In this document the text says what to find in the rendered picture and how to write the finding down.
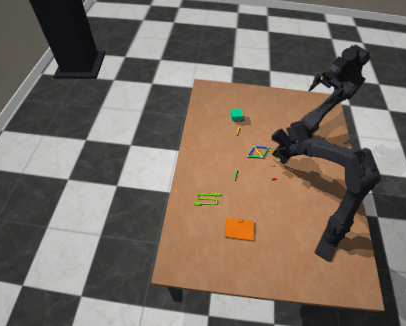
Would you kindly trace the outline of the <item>green cube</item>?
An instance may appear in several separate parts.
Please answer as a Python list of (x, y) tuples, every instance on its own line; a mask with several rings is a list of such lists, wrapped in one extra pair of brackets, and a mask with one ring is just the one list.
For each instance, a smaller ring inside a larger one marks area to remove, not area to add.
[(243, 118), (241, 109), (231, 109), (230, 114), (232, 121), (242, 120)]

